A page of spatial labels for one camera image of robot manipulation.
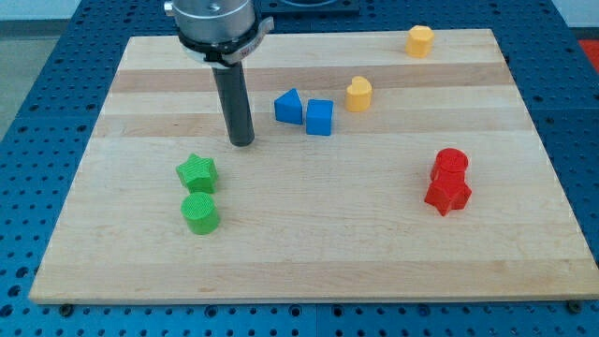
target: blue pegboard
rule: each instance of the blue pegboard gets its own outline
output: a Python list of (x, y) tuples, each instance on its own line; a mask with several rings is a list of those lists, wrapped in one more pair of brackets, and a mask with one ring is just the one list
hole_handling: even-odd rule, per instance
[[(1, 336), (599, 335), (599, 302), (37, 306), (27, 299), (131, 36), (173, 35), (162, 0), (82, 0), (0, 144)], [(277, 15), (275, 33), (491, 28), (599, 258), (599, 86), (549, 0), (360, 0)]]

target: green cylinder block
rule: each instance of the green cylinder block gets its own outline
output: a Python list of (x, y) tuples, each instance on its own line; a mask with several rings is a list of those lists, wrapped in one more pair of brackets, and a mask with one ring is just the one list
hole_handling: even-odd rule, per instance
[(192, 193), (185, 198), (181, 213), (194, 234), (211, 233), (221, 220), (211, 196), (204, 192)]

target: blue triangular prism block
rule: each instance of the blue triangular prism block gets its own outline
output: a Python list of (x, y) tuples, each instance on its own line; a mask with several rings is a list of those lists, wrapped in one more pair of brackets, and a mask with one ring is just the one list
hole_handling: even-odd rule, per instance
[(301, 125), (303, 124), (302, 113), (303, 106), (296, 88), (274, 100), (274, 116), (279, 122)]

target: toy block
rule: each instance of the toy block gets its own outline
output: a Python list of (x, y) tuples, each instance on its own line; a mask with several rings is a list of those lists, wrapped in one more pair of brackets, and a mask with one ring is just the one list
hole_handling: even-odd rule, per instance
[(187, 161), (177, 167), (177, 175), (189, 193), (214, 193), (214, 184), (218, 179), (214, 160), (200, 158), (196, 154), (189, 154)]
[(365, 111), (373, 99), (373, 86), (361, 76), (355, 76), (345, 93), (345, 108), (352, 112)]
[(194, 234), (209, 234), (218, 227), (220, 217), (210, 195), (192, 193), (181, 204), (181, 213), (189, 230)]
[(412, 57), (426, 57), (432, 49), (434, 33), (427, 26), (416, 25), (408, 31), (405, 51)]
[(431, 170), (432, 183), (424, 201), (437, 208), (442, 216), (466, 207), (472, 190), (465, 182), (468, 157), (460, 150), (444, 149), (437, 154)]
[(306, 133), (308, 135), (330, 136), (333, 119), (333, 102), (323, 99), (308, 101), (306, 112)]
[(279, 122), (302, 125), (302, 113), (303, 106), (296, 88), (274, 100), (274, 118)]

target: wooden cutting board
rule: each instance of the wooden cutting board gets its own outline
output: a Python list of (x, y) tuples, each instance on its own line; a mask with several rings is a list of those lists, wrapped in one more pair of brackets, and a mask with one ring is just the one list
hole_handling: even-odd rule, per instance
[[(272, 35), (245, 63), (256, 141), (228, 142), (204, 65), (133, 37), (30, 297), (39, 303), (597, 298), (599, 271), (490, 30)], [(344, 109), (355, 75), (372, 107)], [(298, 88), (331, 137), (274, 121)], [(470, 158), (466, 209), (423, 198), (436, 153)], [(213, 157), (222, 222), (193, 235), (175, 173)]]

